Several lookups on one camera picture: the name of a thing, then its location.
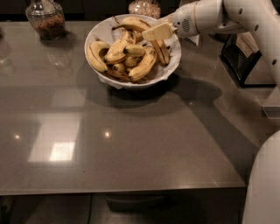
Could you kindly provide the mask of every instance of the bowl of bananas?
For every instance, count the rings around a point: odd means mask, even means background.
[[[107,18],[87,35],[85,55],[101,82],[114,88],[145,89],[165,81],[179,66],[181,46],[170,39],[143,40],[156,20],[141,15]]]

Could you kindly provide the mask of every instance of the jar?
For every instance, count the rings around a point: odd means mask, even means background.
[[[65,35],[62,7],[53,0],[31,0],[25,15],[42,39],[59,39]]]
[[[129,14],[160,18],[161,8],[156,0],[135,0],[129,4]]]

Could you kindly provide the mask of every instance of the jar of nuts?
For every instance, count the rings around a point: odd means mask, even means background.
[[[129,4],[129,14],[160,18],[160,4],[156,0],[135,0]]]
[[[62,7],[53,0],[31,0],[25,10],[31,26],[42,39],[59,39],[65,34]]]

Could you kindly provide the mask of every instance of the table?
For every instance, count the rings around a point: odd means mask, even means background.
[[[245,187],[279,130],[260,104],[272,89],[237,87],[208,35],[181,40],[169,80],[114,89],[85,59],[97,23],[66,22],[56,41],[0,23],[0,194]]]

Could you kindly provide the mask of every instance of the bowl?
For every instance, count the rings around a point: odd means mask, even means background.
[[[117,39],[122,36],[121,29],[112,30],[112,27],[116,25],[116,20],[122,21],[124,18],[132,16],[131,14],[124,14],[115,17],[107,18],[97,24],[87,35],[85,42],[85,55],[88,62],[87,57],[87,49],[90,43],[100,39],[108,44],[113,44]],[[147,20],[150,23],[156,21],[155,18],[146,17],[141,15],[133,15],[134,17],[140,17]],[[129,90],[139,90],[151,87],[157,84],[160,81],[166,81],[168,77],[175,71],[175,69],[179,66],[179,62],[181,59],[181,45],[179,43],[179,39],[176,35],[173,35],[170,39],[166,39],[164,41],[167,46],[170,47],[170,63],[167,66],[161,66],[159,62],[155,64],[152,70],[146,75],[146,79],[143,81],[139,81],[137,83],[130,82],[126,80],[118,80],[114,77],[111,77],[105,73],[100,73],[96,71],[91,65],[92,69],[96,74],[98,74],[101,82],[104,82],[114,88],[121,89],[129,89]]]

